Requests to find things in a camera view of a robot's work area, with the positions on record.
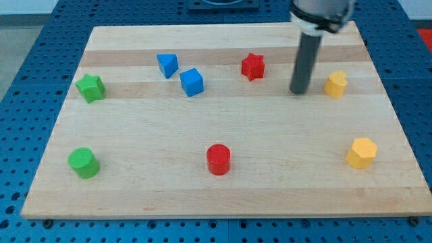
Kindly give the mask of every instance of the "wood grain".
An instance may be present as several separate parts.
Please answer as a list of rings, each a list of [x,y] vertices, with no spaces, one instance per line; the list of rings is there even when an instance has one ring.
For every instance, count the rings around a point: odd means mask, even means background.
[[[257,38],[257,32],[263,35]],[[95,28],[73,82],[100,75],[105,99],[87,105],[71,86],[23,216],[432,213],[432,195],[355,24],[324,38],[302,96],[287,88],[297,41],[297,28],[287,23]],[[265,53],[265,78],[254,82],[240,74],[239,62],[250,50]],[[180,70],[169,80],[155,61],[164,52],[179,57]],[[204,76],[205,91],[188,98],[179,73],[192,67]],[[336,70],[348,74],[341,99],[323,91]],[[344,160],[358,137],[371,138],[379,148],[367,169]],[[232,169],[214,176],[205,153],[220,142],[232,151]],[[89,180],[67,165],[69,153],[80,146],[91,148],[101,163]]]

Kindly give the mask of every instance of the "red block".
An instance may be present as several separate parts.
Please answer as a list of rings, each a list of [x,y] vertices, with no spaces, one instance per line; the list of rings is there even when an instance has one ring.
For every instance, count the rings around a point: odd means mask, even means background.
[[[432,30],[430,30],[430,29],[418,29],[418,33],[420,34],[421,38],[426,43],[429,50],[432,52]]]
[[[264,56],[249,53],[248,57],[242,60],[242,74],[248,77],[249,81],[255,78],[264,78]]]
[[[207,166],[216,176],[222,176],[230,170],[230,159],[230,149],[223,144],[214,144],[207,150]]]

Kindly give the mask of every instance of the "black cylindrical end effector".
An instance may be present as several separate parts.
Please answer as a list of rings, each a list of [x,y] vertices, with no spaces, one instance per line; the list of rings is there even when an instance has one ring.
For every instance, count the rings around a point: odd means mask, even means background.
[[[321,36],[302,33],[290,85],[290,90],[294,94],[302,94],[308,90],[320,43]]]

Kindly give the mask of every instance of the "red cylinder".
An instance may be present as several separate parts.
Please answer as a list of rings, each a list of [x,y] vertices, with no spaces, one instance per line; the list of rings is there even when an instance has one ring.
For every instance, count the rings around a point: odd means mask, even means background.
[[[230,170],[231,152],[223,144],[214,144],[207,150],[207,166],[216,176],[222,176]]]

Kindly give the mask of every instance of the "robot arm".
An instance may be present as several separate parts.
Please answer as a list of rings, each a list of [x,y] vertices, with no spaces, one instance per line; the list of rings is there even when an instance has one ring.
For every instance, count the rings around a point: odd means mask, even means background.
[[[337,33],[352,15],[355,0],[292,0],[291,21],[302,30],[291,92],[307,91],[315,59],[325,31]]]

